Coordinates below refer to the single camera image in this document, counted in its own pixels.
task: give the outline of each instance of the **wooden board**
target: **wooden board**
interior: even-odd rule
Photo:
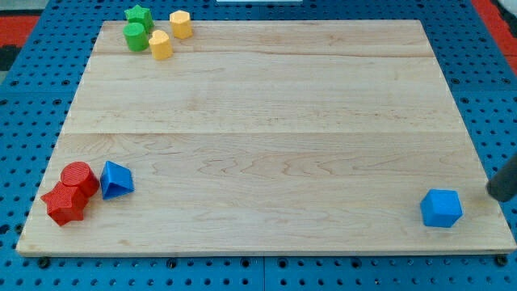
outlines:
[[[420,22],[194,22],[174,56],[99,34],[18,251],[27,256],[433,255],[516,248]],[[168,23],[157,22],[169,31]],[[69,162],[136,191],[58,227]],[[429,188],[464,216],[422,224]]]

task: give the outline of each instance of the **toy block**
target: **toy block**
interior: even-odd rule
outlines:
[[[192,36],[191,15],[186,11],[176,11],[169,15],[170,29],[174,37],[184,40]]]
[[[454,190],[429,190],[420,209],[425,226],[451,227],[463,215],[458,192]]]
[[[129,50],[141,52],[149,46],[144,26],[140,23],[130,23],[124,27],[122,32]]]
[[[149,33],[154,27],[151,10],[136,4],[133,8],[124,11],[129,23],[140,23],[144,26],[145,33]]]
[[[79,187],[68,187],[62,182],[58,182],[41,200],[47,204],[47,214],[59,226],[70,221],[81,221],[84,218],[82,210],[88,203]]]
[[[161,30],[153,32],[153,37],[149,40],[149,46],[154,59],[157,61],[165,60],[174,53],[169,36]]]
[[[72,162],[61,172],[61,182],[65,186],[79,187],[86,198],[92,197],[99,190],[99,181],[85,162]]]
[[[100,175],[100,185],[104,200],[135,191],[131,171],[110,161],[106,161],[104,165],[103,173]]]

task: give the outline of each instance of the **green cylinder block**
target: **green cylinder block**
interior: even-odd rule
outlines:
[[[141,52],[149,46],[147,34],[142,24],[129,23],[124,27],[123,32],[128,48],[133,52]]]

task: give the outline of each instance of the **blue pentagon block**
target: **blue pentagon block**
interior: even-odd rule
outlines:
[[[420,209],[425,226],[451,227],[463,215],[458,192],[454,190],[429,190]]]
[[[131,171],[111,161],[106,161],[104,165],[103,173],[100,175],[100,187],[104,200],[135,191]]]

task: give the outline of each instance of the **green star block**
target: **green star block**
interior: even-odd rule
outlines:
[[[133,8],[124,11],[124,13],[129,23],[140,23],[143,25],[145,33],[149,33],[154,26],[153,17],[151,16],[151,10],[149,8],[144,8],[136,4]]]

